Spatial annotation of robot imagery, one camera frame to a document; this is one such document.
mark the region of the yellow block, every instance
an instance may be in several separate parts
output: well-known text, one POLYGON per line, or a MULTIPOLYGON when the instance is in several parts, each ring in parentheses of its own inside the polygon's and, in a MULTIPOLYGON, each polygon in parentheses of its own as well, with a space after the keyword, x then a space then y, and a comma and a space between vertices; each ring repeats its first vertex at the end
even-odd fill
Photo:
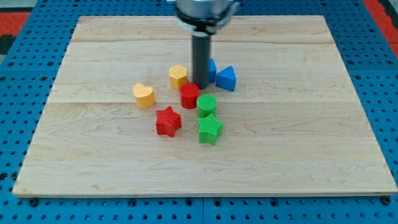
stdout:
POLYGON ((188 83, 188 70, 182 65, 176 65, 169 69, 170 87, 180 90, 181 86, 188 83))
POLYGON ((132 88, 132 92, 136 97, 138 108, 148 108, 155 104, 155 94, 153 88, 144 86, 141 83, 137 83, 132 88))

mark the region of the wooden cutting board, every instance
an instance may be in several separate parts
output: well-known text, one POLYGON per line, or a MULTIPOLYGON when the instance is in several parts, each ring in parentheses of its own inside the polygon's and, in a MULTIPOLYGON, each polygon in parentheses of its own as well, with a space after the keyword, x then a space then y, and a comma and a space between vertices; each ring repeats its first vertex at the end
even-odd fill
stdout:
POLYGON ((198 143, 169 67, 190 67, 174 17, 81 17, 14 186, 18 197, 389 195, 397 186, 322 16, 233 18, 213 38, 224 134, 198 143), (151 86, 140 110, 132 87, 151 86), (174 138, 155 110, 182 116, 174 138))

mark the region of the blue table surface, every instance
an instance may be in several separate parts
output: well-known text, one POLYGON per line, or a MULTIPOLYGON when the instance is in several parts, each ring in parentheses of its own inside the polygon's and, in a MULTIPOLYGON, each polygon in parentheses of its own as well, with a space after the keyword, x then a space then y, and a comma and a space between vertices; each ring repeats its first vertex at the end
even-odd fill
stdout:
MULTIPOLYGON (((79 16, 173 13, 173 5, 167 5, 165 0, 38 1, 0 66, 0 223, 398 223, 397 195, 330 198, 15 198, 11 194, 14 179, 79 16)), ((362 1, 247 0, 241 3, 238 14, 325 16, 397 181, 398 60, 362 1)))

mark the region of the blue block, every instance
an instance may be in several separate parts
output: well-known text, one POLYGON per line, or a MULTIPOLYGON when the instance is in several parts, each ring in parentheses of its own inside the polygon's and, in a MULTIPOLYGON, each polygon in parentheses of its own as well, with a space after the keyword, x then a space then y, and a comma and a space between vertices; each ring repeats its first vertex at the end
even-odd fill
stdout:
POLYGON ((216 86, 229 91, 235 91, 236 76, 232 66, 220 71, 216 75, 216 86))
POLYGON ((214 62, 214 59, 209 59, 209 82, 213 83, 216 81, 216 73, 217 73, 217 68, 216 68, 216 63, 214 62))

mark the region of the green star block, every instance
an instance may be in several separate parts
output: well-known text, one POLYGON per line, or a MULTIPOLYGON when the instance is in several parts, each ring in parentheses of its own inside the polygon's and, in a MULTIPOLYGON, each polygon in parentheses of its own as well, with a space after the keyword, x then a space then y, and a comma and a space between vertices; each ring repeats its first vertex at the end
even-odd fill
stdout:
POLYGON ((224 124, 218 121, 213 114, 206 118, 198 118, 199 143, 216 145, 218 137, 223 134, 224 124))
POLYGON ((217 99, 210 94, 203 94, 197 99, 198 118, 206 118, 210 114, 216 116, 217 99))

